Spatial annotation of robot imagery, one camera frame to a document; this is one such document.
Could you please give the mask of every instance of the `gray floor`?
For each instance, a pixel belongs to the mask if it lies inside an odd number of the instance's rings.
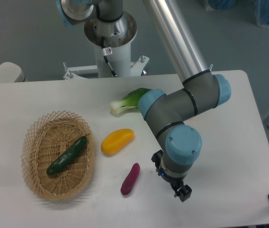
[[[260,115],[269,109],[269,29],[256,25],[252,0],[238,0],[226,11],[205,11],[201,0],[178,0],[208,64],[213,70],[245,71]],[[124,0],[136,19],[132,61],[151,58],[149,74],[175,73],[142,0]],[[62,62],[94,65],[83,25],[66,28],[53,0],[0,0],[0,64],[19,65],[29,81],[61,80]]]

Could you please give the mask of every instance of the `white chair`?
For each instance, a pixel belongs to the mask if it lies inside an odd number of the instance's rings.
[[[25,82],[26,77],[21,68],[10,62],[0,65],[0,83]]]

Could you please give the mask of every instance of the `blue joint cap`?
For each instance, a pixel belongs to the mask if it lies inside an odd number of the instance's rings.
[[[58,8],[58,12],[59,12],[61,18],[62,18],[63,21],[64,21],[65,26],[67,26],[67,27],[71,27],[72,25],[70,24],[70,22],[67,20],[67,18],[66,18],[65,15],[64,15],[62,6],[60,5],[60,0],[55,0],[55,4],[56,4],[56,6],[57,6],[57,8]]]
[[[139,100],[139,109],[145,120],[146,114],[153,103],[162,95],[166,95],[161,89],[153,89],[144,94]]]
[[[223,75],[214,75],[214,76],[217,78],[219,83],[219,100],[216,106],[218,107],[219,105],[227,102],[231,97],[231,86],[228,80],[226,80]]]
[[[179,165],[190,165],[199,157],[202,139],[199,132],[187,125],[178,125],[166,137],[167,155]]]

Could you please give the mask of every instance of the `white table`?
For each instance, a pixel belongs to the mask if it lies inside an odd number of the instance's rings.
[[[0,84],[0,227],[218,228],[269,223],[269,145],[247,75],[220,72],[229,80],[229,102],[186,124],[203,140],[199,159],[185,178],[193,192],[185,202],[155,173],[160,149],[140,113],[113,117],[109,103],[138,87],[180,89],[177,75]],[[62,203],[35,196],[22,177],[20,155],[27,129],[42,115],[68,110],[90,125],[96,166],[90,184]],[[105,157],[101,141],[131,128],[135,139]],[[132,165],[141,166],[131,195],[121,184]]]

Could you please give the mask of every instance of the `bolt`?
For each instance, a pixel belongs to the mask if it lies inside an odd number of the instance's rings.
[[[70,78],[73,78],[73,75],[72,75],[72,73],[71,73],[71,70],[69,70],[69,77],[70,77]]]
[[[143,63],[145,59],[146,59],[145,56],[141,56],[141,63]]]
[[[63,65],[64,65],[64,69],[65,69],[65,71],[68,71],[68,67],[67,67],[66,62],[63,62]]]

